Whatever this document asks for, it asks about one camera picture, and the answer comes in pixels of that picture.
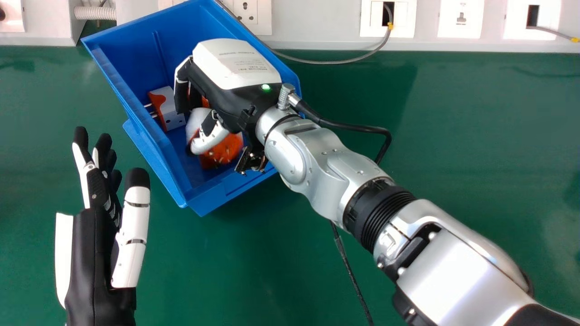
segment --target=robotic hand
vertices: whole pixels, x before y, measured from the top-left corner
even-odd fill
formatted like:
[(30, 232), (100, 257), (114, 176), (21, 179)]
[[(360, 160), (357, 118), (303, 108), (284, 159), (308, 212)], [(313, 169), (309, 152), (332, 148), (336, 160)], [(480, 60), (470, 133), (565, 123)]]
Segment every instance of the robotic hand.
[(144, 169), (127, 173), (124, 207), (117, 190), (121, 173), (104, 133), (92, 156), (88, 134), (75, 130), (72, 150), (85, 209), (56, 214), (56, 291), (68, 326), (134, 326), (137, 281), (149, 224), (150, 182)]
[(324, 120), (247, 42), (200, 42), (176, 69), (176, 84), (178, 111), (199, 106), (202, 96), (216, 113), (202, 126), (202, 142), (216, 126), (244, 132), (238, 172), (262, 170), (269, 160), (288, 188), (373, 254), (409, 325), (580, 325), (537, 303), (503, 250), (320, 127)]

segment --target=green tabletop surface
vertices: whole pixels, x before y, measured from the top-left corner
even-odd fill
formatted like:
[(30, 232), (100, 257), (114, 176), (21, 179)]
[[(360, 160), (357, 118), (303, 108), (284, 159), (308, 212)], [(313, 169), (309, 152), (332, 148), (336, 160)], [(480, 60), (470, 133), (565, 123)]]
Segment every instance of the green tabletop surface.
[[(339, 59), (354, 52), (289, 52)], [(328, 118), (385, 126), (381, 167), (488, 237), (537, 299), (580, 317), (580, 57), (381, 52), (344, 66), (288, 63)], [(326, 220), (278, 176), (205, 216), (177, 207), (121, 125), (127, 119), (82, 46), (0, 48), (0, 325), (62, 325), (55, 212), (82, 208), (74, 127), (112, 135), (126, 172), (151, 174), (138, 293), (143, 325), (364, 325)], [(379, 136), (337, 131), (374, 157)], [(377, 325), (404, 325), (394, 286), (341, 232)]]

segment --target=white conduit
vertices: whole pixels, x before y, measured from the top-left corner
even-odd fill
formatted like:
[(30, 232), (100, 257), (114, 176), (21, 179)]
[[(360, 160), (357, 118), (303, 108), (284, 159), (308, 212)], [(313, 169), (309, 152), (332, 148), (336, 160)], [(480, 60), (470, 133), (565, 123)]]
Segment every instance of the white conduit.
[(75, 7), (74, 16), (78, 20), (117, 20), (115, 8), (111, 7)]

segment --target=electrical outlet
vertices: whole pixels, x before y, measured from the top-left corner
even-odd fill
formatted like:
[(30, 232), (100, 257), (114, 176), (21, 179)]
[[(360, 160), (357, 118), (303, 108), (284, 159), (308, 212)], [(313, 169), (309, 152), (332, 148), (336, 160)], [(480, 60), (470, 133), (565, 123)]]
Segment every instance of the electrical outlet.
[(415, 36), (417, 0), (362, 0), (360, 37), (385, 36), (386, 23), (389, 21), (388, 17), (385, 17), (387, 15), (385, 2), (393, 11), (393, 30), (390, 37), (413, 38)]
[(484, 0), (441, 0), (439, 30), (442, 38), (480, 38)]
[(271, 0), (220, 0), (256, 35), (272, 35)]
[(0, 0), (0, 32), (24, 32), (21, 0)]
[(504, 39), (536, 39), (552, 41), (556, 36), (538, 30), (526, 29), (528, 14), (536, 10), (536, 26), (558, 30), (560, 25), (561, 0), (508, 0), (505, 15)]

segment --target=blue bin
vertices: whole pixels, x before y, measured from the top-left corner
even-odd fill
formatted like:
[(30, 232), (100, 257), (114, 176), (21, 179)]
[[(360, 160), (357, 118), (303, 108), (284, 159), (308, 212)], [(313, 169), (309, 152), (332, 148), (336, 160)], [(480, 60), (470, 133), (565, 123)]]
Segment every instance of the blue bin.
[(82, 39), (125, 108), (129, 119), (123, 128), (178, 206), (200, 216), (276, 173), (270, 164), (265, 173), (246, 176), (234, 172), (235, 163), (202, 170), (199, 160), (186, 154), (184, 127), (165, 133), (143, 107), (148, 91), (173, 86), (175, 67), (198, 42), (213, 38), (248, 41), (300, 94), (296, 74), (213, 0), (186, 1)]

